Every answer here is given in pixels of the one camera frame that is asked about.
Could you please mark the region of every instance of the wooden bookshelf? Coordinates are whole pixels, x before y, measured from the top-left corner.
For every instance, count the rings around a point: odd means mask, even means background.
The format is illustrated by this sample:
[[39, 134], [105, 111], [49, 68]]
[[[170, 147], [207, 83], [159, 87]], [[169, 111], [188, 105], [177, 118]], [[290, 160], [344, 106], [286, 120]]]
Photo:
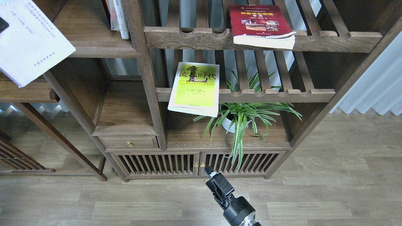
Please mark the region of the wooden bookshelf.
[[[226, 130], [220, 126], [214, 131], [211, 141], [210, 132], [203, 137], [210, 117], [193, 122], [195, 117], [184, 113], [171, 112], [168, 120], [170, 123], [167, 126], [168, 150], [180, 149], [208, 152], [230, 151], [232, 149], [234, 134], [226, 134]], [[255, 136], [250, 125], [243, 137], [244, 151], [289, 150], [291, 148], [281, 117], [274, 118], [276, 123], [272, 123], [272, 126], [269, 127], [269, 136], [264, 142], [261, 141], [265, 137]], [[266, 134], [266, 126], [259, 120], [256, 120], [256, 123], [258, 134]]]
[[141, 81], [112, 81], [94, 136], [157, 136]]
[[77, 49], [70, 57], [136, 58], [131, 40], [110, 31], [101, 1], [68, 0], [54, 24]]
[[[321, 30], [318, 19], [315, 17], [309, 2], [296, 1], [304, 23], [305, 31], [296, 31], [296, 43], [293, 51], [324, 51], [324, 52], [361, 52], [369, 53], [381, 40], [379, 32], [349, 31], [340, 16], [333, 0], [322, 0], [322, 7], [329, 15], [329, 20], [334, 24], [333, 31]], [[284, 0], [274, 0], [287, 19], [290, 27], [292, 23]], [[145, 27], [144, 33], [149, 48], [158, 49], [235, 49], [235, 50], [283, 50], [255, 47], [251, 45], [233, 44], [233, 34], [228, 18], [229, 4], [223, 4], [226, 29], [208, 28], [208, 22], [198, 23], [195, 28], [179, 28], [176, 16], [177, 5], [170, 4], [168, 9], [168, 27]], [[198, 18], [202, 18], [205, 10], [197, 8]]]
[[[131, 40], [122, 40], [118, 32], [109, 30], [100, 1], [67, 0], [55, 18], [56, 26], [77, 51], [44, 77], [85, 131], [96, 135], [93, 141], [124, 181], [201, 177], [206, 164], [213, 164], [217, 171], [229, 176], [269, 178], [402, 31], [400, 1], [320, 0], [322, 8], [315, 16], [308, 0], [296, 0], [307, 29], [296, 31], [296, 60], [288, 69], [283, 49], [233, 44], [228, 12], [232, 1], [219, 2], [225, 21], [225, 29], [221, 30], [209, 27], [211, 9], [207, 0], [197, 0], [197, 25], [192, 28], [179, 26], [180, 0], [169, 0], [166, 27], [160, 25], [163, 14], [158, 1], [125, 0], [123, 8]], [[285, 1], [273, 2], [293, 27]], [[255, 142], [260, 138], [248, 131], [244, 153], [252, 161], [247, 160], [240, 173], [234, 172], [236, 165], [224, 158], [231, 149], [232, 135], [218, 128], [210, 141], [202, 137], [205, 121], [193, 123], [192, 116], [167, 111], [171, 89], [166, 84], [166, 65], [154, 57], [158, 49], [174, 49], [175, 65], [183, 59], [182, 49], [194, 49], [195, 62], [203, 62], [203, 50], [213, 49], [216, 63], [222, 68], [221, 102], [291, 102], [303, 115], [303, 121], [282, 114], [262, 143]], [[241, 78], [238, 92], [224, 86], [223, 50], [227, 49], [235, 50]], [[254, 50], [261, 92], [250, 89], [244, 79], [243, 50]], [[265, 50], [275, 53], [281, 90], [272, 89], [266, 76]], [[137, 58], [142, 81], [112, 81], [103, 92], [111, 77], [101, 70], [96, 59], [89, 58]], [[85, 65], [88, 69], [83, 74]], [[116, 139], [127, 146], [115, 143]], [[125, 143], [135, 139], [140, 144], [137, 148]]]

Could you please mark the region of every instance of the yellow-green book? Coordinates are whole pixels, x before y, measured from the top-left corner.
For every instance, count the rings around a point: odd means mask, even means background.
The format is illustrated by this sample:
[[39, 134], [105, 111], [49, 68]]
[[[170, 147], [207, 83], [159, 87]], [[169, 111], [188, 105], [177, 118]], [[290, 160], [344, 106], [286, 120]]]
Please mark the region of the yellow-green book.
[[219, 65], [180, 62], [168, 110], [217, 117]]

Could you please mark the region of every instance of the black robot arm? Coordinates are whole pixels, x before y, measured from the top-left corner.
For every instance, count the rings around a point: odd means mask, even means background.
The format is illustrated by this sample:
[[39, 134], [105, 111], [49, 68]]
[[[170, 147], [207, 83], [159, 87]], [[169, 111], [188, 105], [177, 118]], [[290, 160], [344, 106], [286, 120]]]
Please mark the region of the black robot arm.
[[210, 166], [205, 167], [204, 171], [211, 178], [206, 185], [224, 210], [224, 217], [231, 226], [261, 226], [254, 219], [255, 209], [243, 196], [233, 196], [233, 186], [221, 173], [216, 173]]

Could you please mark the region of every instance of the white flower pot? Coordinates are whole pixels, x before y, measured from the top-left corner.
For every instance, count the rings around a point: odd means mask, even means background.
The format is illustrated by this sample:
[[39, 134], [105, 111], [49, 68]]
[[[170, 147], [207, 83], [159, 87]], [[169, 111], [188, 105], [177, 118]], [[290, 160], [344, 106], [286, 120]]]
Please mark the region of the white flower pot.
[[[250, 122], [251, 122], [251, 120], [247, 122], [246, 127], [248, 127]], [[229, 120], [228, 118], [225, 118], [224, 121], [222, 122], [222, 126], [224, 127], [224, 129], [226, 129], [226, 131], [229, 131], [230, 133], [234, 133], [234, 128], [236, 128], [236, 123], [233, 123], [233, 125], [229, 128], [231, 123], [232, 123], [231, 120]]]

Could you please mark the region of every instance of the book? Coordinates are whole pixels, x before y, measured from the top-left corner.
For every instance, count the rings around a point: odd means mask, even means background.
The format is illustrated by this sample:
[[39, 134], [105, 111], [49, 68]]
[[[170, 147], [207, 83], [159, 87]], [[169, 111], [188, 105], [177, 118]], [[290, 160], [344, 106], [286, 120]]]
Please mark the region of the book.
[[277, 49], [293, 49], [294, 34], [275, 5], [230, 4], [233, 43]]
[[119, 23], [119, 30], [122, 39], [130, 38], [127, 22], [123, 13], [123, 6], [121, 4], [121, 0], [113, 0], [117, 21]]
[[31, 0], [0, 4], [0, 70], [24, 87], [76, 49]]
[[217, 117], [219, 65], [180, 62], [168, 110]]

